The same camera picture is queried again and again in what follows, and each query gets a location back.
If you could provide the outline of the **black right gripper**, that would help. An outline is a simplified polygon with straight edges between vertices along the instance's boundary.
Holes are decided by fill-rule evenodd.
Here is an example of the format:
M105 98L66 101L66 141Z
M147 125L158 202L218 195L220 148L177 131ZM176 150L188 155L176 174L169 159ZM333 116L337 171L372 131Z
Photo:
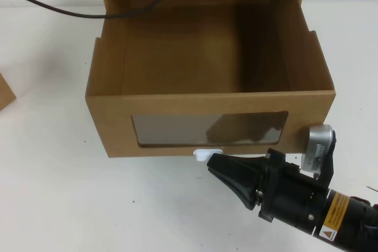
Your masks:
M326 154L317 178L300 173L286 155L269 149L266 156L242 158L213 154L207 168L249 209L259 205L259 217L268 222L317 222L325 207L330 184L330 155Z

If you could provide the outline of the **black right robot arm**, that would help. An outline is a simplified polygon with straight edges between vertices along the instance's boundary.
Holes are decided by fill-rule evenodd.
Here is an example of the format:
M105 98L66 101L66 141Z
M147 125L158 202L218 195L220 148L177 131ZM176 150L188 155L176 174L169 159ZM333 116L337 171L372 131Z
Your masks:
M258 158L215 154L207 166L247 209L259 206L261 219L279 220L343 251L377 251L377 206L328 187L332 150L316 179L273 149Z

